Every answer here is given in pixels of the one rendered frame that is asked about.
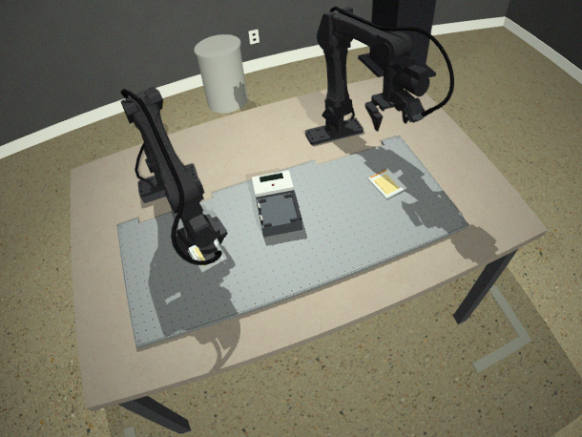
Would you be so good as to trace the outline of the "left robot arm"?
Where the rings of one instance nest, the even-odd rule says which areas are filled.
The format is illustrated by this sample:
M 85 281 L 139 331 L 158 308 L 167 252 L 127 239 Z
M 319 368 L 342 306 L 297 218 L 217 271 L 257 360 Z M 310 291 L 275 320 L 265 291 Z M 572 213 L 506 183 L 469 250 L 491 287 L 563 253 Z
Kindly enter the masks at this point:
M 400 86 L 418 97 L 429 87 L 428 70 L 410 59 L 413 42 L 406 33 L 384 31 L 342 12 L 325 13 L 317 33 L 327 69 L 327 94 L 322 113 L 325 125 L 305 131 L 311 144 L 364 131 L 356 118 L 343 121 L 345 115 L 352 113 L 353 107 L 346 82 L 346 57 L 353 39 L 366 44 L 380 56 L 384 63 L 385 83 Z

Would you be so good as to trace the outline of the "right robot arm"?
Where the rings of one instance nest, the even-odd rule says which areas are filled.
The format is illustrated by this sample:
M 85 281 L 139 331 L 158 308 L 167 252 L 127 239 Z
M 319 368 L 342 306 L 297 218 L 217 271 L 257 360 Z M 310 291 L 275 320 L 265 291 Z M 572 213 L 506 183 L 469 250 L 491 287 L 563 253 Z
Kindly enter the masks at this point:
M 176 214 L 180 197 L 174 177 L 175 172 L 184 192 L 181 221 L 184 225 L 186 224 L 186 229 L 196 247 L 198 249 L 207 247 L 216 240 L 217 233 L 202 213 L 203 209 L 199 204 L 204 200 L 205 193 L 197 177 L 195 164 L 185 166 L 182 164 L 165 132 L 160 116 L 163 106 L 160 91 L 152 87 L 136 96 L 142 99 L 145 109 L 142 110 L 139 103 L 131 97 L 126 98 L 126 101 L 121 100 L 121 105 L 130 124 L 133 122 L 137 124 L 136 127 L 144 140 L 144 152 L 148 158 L 145 161 L 150 172 L 155 173 L 155 176 L 144 178 L 137 183 L 139 195 L 143 198 L 166 190 L 165 195 Z

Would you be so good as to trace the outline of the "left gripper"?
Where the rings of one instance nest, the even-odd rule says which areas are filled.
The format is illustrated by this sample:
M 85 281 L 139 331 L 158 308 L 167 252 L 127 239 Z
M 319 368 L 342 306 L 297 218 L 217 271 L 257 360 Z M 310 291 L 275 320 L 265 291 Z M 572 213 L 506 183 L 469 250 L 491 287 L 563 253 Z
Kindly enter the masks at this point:
M 374 129 L 377 132 L 380 129 L 383 116 L 379 113 L 379 109 L 376 106 L 379 106 L 382 111 L 393 107 L 395 107 L 397 111 L 402 111 L 403 122 L 405 124 L 408 122 L 408 118 L 405 117 L 405 111 L 403 107 L 408 106 L 412 115 L 425 111 L 418 97 L 415 98 L 407 90 L 404 90 L 404 88 L 400 86 L 397 87 L 397 85 L 390 85 L 384 82 L 383 92 L 381 94 L 373 94 L 371 96 L 371 101 L 365 103 L 365 108 L 369 113 L 374 125 Z

